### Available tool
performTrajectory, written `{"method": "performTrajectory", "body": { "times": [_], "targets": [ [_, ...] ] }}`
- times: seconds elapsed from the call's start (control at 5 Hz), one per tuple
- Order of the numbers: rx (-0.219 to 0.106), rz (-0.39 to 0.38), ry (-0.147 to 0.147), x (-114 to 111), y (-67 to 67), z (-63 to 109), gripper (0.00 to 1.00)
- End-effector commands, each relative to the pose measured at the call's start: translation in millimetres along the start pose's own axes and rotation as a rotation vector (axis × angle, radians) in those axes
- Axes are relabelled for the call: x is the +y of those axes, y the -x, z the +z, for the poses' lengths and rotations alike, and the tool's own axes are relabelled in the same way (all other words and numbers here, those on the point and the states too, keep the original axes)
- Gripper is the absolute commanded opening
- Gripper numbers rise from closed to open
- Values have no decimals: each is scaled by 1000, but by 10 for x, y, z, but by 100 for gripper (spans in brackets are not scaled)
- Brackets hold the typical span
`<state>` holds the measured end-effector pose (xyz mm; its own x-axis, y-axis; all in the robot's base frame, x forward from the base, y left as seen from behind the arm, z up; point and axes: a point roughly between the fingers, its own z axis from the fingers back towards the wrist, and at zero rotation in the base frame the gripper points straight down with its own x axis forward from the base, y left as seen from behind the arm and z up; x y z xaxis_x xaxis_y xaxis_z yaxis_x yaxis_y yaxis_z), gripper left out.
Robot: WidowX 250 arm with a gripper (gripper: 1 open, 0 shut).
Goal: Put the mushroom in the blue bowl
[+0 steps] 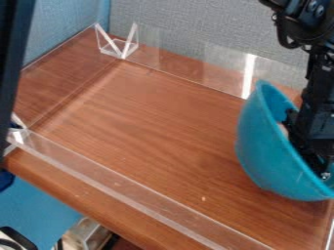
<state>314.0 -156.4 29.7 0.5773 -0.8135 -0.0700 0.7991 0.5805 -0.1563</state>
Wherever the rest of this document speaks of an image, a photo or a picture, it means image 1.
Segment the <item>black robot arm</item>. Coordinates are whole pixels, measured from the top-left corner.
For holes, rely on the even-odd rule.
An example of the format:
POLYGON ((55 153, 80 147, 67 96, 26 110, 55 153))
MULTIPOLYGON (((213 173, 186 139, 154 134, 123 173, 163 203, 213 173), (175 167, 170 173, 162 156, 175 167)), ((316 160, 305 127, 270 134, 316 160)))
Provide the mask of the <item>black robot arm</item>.
POLYGON ((308 54, 302 106, 287 109, 289 139, 314 174, 334 164, 334 0, 258 0, 273 10, 282 47, 308 54))

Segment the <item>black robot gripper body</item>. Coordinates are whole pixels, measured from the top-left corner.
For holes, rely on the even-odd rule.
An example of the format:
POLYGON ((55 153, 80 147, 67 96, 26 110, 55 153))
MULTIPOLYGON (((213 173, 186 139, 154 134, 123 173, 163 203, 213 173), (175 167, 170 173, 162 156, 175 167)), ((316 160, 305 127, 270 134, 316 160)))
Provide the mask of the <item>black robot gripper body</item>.
POLYGON ((316 175, 329 175, 334 164, 334 104, 317 109, 286 109, 289 140, 316 175))

